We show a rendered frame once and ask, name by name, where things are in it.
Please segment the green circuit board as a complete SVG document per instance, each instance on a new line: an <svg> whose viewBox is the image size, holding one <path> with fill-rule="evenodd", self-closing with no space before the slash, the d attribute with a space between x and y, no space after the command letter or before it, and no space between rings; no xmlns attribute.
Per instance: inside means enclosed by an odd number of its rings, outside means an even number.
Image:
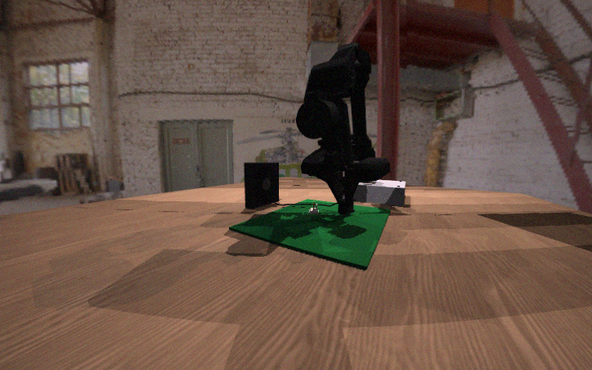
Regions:
<svg viewBox="0 0 592 370"><path fill-rule="evenodd" d="M355 213L341 215L334 202L306 199L296 204L313 205L289 205L229 230L367 270L390 209L354 205Z"/></svg>

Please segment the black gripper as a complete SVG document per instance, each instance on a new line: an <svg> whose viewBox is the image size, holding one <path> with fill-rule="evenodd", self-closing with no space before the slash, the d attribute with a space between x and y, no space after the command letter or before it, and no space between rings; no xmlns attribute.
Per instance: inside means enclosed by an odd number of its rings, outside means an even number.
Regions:
<svg viewBox="0 0 592 370"><path fill-rule="evenodd" d="M331 172L327 178L320 179L329 185L337 202L340 199L341 190L344 188L344 200L347 207L351 204L360 180L378 181L390 173L390 163L385 157L369 157L363 161L354 162L357 155L353 155L351 142L353 139L356 139L356 135L351 134L351 130L344 130L318 140L318 145L325 145L325 147L338 145L337 141L339 141L346 154L347 167L341 168L336 173ZM345 177L343 177L343 171Z"/></svg>

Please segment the black cable with plug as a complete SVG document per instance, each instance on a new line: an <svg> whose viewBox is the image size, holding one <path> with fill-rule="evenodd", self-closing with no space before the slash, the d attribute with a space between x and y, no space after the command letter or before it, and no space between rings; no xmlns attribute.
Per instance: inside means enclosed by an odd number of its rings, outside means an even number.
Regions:
<svg viewBox="0 0 592 370"><path fill-rule="evenodd" d="M342 188L343 190L344 188ZM340 199L338 199L338 213L341 215L348 215L348 214L352 214L355 213L355 210L353 209L354 206L354 201L356 201L356 199L352 199L351 204L347 207L345 204L345 200L342 199L342 190L341 190L341 195L340 195ZM343 195L344 195L344 190L343 190ZM273 200L269 200L272 201L273 203L277 204L276 202L274 202ZM337 203L333 204L336 205ZM277 204L280 205L280 204ZM285 204L285 205L313 205L313 204ZM324 206L333 206L333 205L324 205Z"/></svg>

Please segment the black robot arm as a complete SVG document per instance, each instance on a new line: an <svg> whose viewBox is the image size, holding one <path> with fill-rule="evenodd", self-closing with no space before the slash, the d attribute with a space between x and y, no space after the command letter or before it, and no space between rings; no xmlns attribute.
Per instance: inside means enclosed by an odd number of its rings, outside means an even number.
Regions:
<svg viewBox="0 0 592 370"><path fill-rule="evenodd" d="M351 97L353 155L355 161L376 157L372 140L367 135L364 89L369 81L371 62L369 53L358 42L344 44L330 61L314 65L307 80L304 103L298 110L296 124L303 136L320 139L329 134L350 130L347 103ZM305 159L303 164L309 176L327 178L347 166L342 145L320 148Z"/></svg>

